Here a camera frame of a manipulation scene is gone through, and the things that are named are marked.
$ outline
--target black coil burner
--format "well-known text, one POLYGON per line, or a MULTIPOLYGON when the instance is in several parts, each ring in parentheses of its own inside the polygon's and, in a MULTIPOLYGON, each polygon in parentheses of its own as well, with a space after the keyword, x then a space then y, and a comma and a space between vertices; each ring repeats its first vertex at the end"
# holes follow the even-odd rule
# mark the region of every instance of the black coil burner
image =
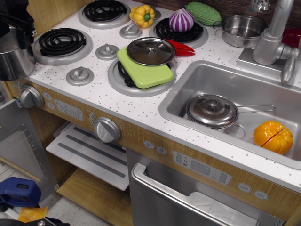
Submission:
POLYGON ((78 30, 60 28, 50 30, 39 38, 40 52, 43 56, 62 56, 78 50, 87 41, 78 30))
POLYGON ((161 20, 156 25, 156 34, 162 39, 170 39, 177 42, 190 42, 198 39, 203 33, 203 28, 194 23, 193 27, 186 32, 175 32, 169 26, 169 18, 161 20))
POLYGON ((122 66, 120 61, 118 61, 118 63, 117 63, 117 68, 118 68, 118 71, 119 71, 120 75, 124 78, 124 83, 129 87, 136 87, 136 85, 135 85, 134 81, 132 80, 131 76, 127 73, 127 71, 122 66))
POLYGON ((127 13, 127 8, 121 2, 113 0, 97 0, 84 8, 86 18, 93 22, 110 21, 123 13, 127 13))

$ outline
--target green bitter melon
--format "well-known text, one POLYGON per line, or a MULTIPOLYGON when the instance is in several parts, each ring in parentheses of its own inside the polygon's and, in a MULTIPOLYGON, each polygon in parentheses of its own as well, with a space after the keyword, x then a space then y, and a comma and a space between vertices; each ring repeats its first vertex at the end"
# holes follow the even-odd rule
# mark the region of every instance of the green bitter melon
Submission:
POLYGON ((214 23, 220 24, 222 22, 220 13, 204 3, 193 1, 185 5, 185 8, 192 13, 196 21, 199 21, 203 25, 212 26, 214 23))

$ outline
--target dishwasher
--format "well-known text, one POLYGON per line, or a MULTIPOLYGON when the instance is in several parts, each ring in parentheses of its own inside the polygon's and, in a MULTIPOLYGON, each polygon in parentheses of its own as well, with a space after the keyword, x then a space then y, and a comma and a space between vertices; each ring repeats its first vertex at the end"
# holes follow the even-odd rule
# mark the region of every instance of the dishwasher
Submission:
MULTIPOLYGON (((180 153, 173 155, 174 159, 181 158, 180 153)), ((274 216, 132 150, 127 150, 127 163, 134 226, 281 226, 285 223, 279 220, 275 224, 274 216)))

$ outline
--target sink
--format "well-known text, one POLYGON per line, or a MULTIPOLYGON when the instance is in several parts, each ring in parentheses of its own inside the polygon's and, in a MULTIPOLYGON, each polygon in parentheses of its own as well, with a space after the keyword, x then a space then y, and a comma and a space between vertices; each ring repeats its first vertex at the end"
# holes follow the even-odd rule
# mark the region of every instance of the sink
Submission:
MULTIPOLYGON (((190 64, 159 106, 160 114, 167 120, 298 170, 301 170, 300 109, 300 88, 207 61, 190 64), (188 119, 188 101, 201 94, 224 96, 236 106, 273 104, 276 110, 240 113, 230 132, 225 134, 188 119), (279 121, 292 132, 294 144, 285 155, 253 143, 255 128, 267 120, 279 121)), ((244 108, 244 111, 249 110, 255 111, 259 108, 244 108)))

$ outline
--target white speckled countertop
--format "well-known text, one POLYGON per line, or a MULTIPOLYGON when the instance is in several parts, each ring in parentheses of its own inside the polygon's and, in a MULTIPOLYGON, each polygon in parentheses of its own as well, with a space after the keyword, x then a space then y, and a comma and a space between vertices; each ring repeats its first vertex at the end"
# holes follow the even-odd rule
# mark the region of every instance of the white speckled countertop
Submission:
MULTIPOLYGON (((120 0, 130 8, 140 6, 141 3, 120 0)), ((170 17, 171 10, 157 8, 162 18, 170 17)), ((115 91, 108 83, 107 71, 112 61, 103 61, 95 56, 98 47, 105 43, 124 48, 133 40, 120 37, 119 31, 123 25, 109 30, 96 30, 85 27, 79 22, 78 13, 67 18, 54 28, 75 28, 86 32, 93 39, 93 50, 84 59, 69 65, 48 66, 37 64, 35 72, 27 80, 35 82, 48 89, 71 97, 94 108, 100 109, 114 116, 120 117, 133 124, 149 129, 186 146, 202 151, 206 154, 228 162, 234 166, 247 170, 255 175, 271 180, 277 184, 301 193, 301 170, 291 169, 285 165, 250 153, 244 149, 230 145, 221 140, 210 137, 201 132, 164 119, 158 111, 159 104, 167 92, 153 97, 129 97, 115 91), (66 74, 79 66, 92 70, 94 80, 85 86, 71 86, 66 81, 66 74)), ((184 73, 190 63, 205 60, 230 68, 236 68, 237 59, 243 49, 232 47, 222 40, 222 32, 206 27, 209 33, 208 41, 196 49, 196 55, 190 57, 175 57, 172 60, 176 68, 177 80, 184 73)), ((142 37, 148 37, 149 29, 143 29, 142 37)), ((301 60, 297 60, 296 78, 294 86, 301 88, 301 60)))

